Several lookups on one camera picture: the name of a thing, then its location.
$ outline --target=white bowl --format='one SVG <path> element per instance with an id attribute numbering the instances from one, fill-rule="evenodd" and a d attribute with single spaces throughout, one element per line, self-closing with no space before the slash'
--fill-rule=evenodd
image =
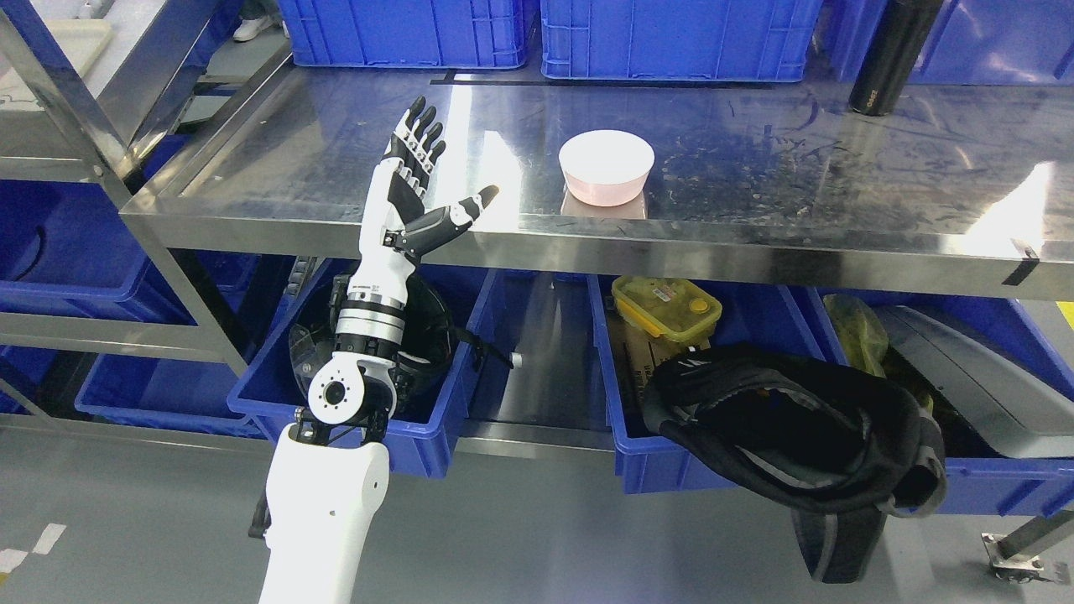
<path id="1" fill-rule="evenodd" d="M 591 130 L 560 147 L 560 168 L 578 201 L 620 205 L 641 193 L 653 168 L 653 147 L 622 130 Z"/>

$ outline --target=gray object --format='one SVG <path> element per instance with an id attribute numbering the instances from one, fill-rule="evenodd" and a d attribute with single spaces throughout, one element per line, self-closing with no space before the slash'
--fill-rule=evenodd
<path id="1" fill-rule="evenodd" d="M 899 351 L 997 452 L 1074 456 L 1074 402 L 984 344 L 905 306 L 877 308 Z"/>

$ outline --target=black strap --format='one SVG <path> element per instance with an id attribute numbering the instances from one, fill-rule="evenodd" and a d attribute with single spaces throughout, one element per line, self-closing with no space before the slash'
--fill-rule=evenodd
<path id="1" fill-rule="evenodd" d="M 477 350 L 477 357 L 474 360 L 475 369 L 481 366 L 481 362 L 484 361 L 484 356 L 487 354 L 492 354 L 493 357 L 496 357 L 497 359 L 503 361 L 503 363 L 507 365 L 509 369 L 514 369 L 514 363 L 511 362 L 510 357 L 500 351 L 499 348 L 496 348 L 492 344 L 485 342 L 484 340 L 481 340 L 481 336 L 474 333 L 473 331 L 455 326 L 452 328 L 452 333 L 454 334 L 455 337 L 459 339 L 460 342 L 465 342 L 466 344 L 473 346 L 475 350 Z"/>
<path id="2" fill-rule="evenodd" d="M 887 515 L 875 507 L 842 514 L 790 510 L 798 548 L 815 581 L 848 584 L 865 574 Z"/>

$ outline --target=stainless steel shelf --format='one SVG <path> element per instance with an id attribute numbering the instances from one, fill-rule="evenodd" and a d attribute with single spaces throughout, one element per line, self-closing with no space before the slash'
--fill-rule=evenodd
<path id="1" fill-rule="evenodd" d="M 911 86 L 868 118 L 813 66 L 798 85 L 639 87 L 284 61 L 122 214 L 169 246 L 353 257 L 383 141 L 425 95 L 448 141 L 433 198 L 502 188 L 433 262 L 1074 297 L 1074 88 Z M 594 128 L 655 148 L 635 205 L 565 199 L 557 149 Z"/>
<path id="2" fill-rule="evenodd" d="M 197 326 L 0 313 L 0 343 L 108 355 L 226 362 Z"/>
<path id="3" fill-rule="evenodd" d="M 113 38 L 84 82 L 133 157 L 151 149 L 179 115 L 203 71 L 187 59 L 222 1 L 116 0 L 105 16 Z M 43 18 L 72 18 L 83 2 L 32 0 L 32 4 Z M 4 67 L 0 56 L 0 73 Z M 0 131 L 18 133 L 0 136 L 0 178 L 93 178 L 83 156 L 46 112 L 0 106 Z"/>

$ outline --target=black water bottle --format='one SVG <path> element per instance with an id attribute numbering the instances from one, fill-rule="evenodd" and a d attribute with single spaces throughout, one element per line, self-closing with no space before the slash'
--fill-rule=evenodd
<path id="1" fill-rule="evenodd" d="M 943 0 L 888 0 L 851 92 L 851 109 L 887 115 L 895 109 Z"/>

